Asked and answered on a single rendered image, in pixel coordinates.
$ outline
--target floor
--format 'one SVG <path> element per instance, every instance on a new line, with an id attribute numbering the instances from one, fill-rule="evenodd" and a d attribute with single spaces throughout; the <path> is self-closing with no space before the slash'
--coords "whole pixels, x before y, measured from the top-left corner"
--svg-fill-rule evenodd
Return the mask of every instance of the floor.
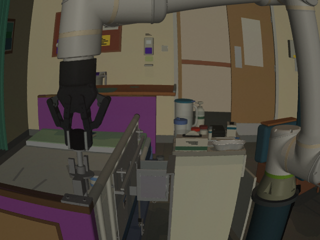
<path id="1" fill-rule="evenodd" d="M 0 156 L 0 165 L 12 157 L 23 146 L 26 145 L 27 137 L 14 148 Z M 247 142 L 244 145 L 246 149 L 246 167 L 254 175 L 257 172 L 257 162 L 255 162 L 256 143 Z M 155 159 L 157 155 L 163 155 L 164 160 L 168 160 L 168 156 L 172 154 L 172 143 L 157 143 Z M 248 223 L 243 239 L 246 239 L 248 228 L 254 203 L 251 206 L 251 211 L 248 218 Z M 144 224 L 144 234 L 141 240 L 166 240 L 168 238 L 168 218 L 169 218 L 169 202 L 158 202 L 149 204 L 147 217 Z M 306 193 L 300 195 L 292 209 L 290 219 L 288 221 L 283 240 L 320 240 L 320 193 L 316 192 L 316 188 L 312 188 Z M 228 240 L 237 239 L 232 231 Z"/>

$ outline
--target blue lid container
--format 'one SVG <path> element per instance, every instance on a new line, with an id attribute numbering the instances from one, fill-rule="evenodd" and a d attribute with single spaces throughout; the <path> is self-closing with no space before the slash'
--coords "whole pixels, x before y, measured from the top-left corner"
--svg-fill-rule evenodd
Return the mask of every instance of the blue lid container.
<path id="1" fill-rule="evenodd" d="M 174 100 L 176 103 L 180 103 L 180 104 L 191 104 L 194 103 L 195 100 L 192 99 L 187 99 L 187 98 L 180 98 L 180 99 L 176 99 Z"/>
<path id="2" fill-rule="evenodd" d="M 188 123 L 188 119 L 177 117 L 173 122 L 176 125 L 186 125 Z"/>

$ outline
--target green ring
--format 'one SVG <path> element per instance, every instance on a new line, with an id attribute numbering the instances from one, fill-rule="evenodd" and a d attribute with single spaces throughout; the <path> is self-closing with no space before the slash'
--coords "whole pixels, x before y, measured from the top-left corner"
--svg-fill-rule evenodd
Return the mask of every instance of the green ring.
<path id="1" fill-rule="evenodd" d="M 277 175 L 270 174 L 270 173 L 268 173 L 267 171 L 264 171 L 264 174 L 265 174 L 267 177 L 272 178 L 272 179 L 289 179 L 289 178 L 294 177 L 294 175 L 292 175 L 292 174 L 286 175 L 286 176 L 277 176 Z"/>

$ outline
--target yellow sign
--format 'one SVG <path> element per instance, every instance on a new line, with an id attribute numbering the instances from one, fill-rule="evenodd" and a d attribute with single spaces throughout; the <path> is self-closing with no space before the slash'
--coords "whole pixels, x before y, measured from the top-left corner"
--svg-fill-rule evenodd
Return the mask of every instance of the yellow sign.
<path id="1" fill-rule="evenodd" d="M 110 35 L 102 35 L 101 46 L 110 46 Z"/>

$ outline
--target black box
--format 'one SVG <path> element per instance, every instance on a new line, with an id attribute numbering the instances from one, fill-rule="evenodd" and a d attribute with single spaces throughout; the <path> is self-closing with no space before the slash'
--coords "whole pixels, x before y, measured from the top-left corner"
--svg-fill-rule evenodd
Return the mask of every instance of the black box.
<path id="1" fill-rule="evenodd" d="M 226 136 L 226 130 L 222 125 L 211 125 L 212 127 L 212 137 L 213 138 L 223 138 Z"/>

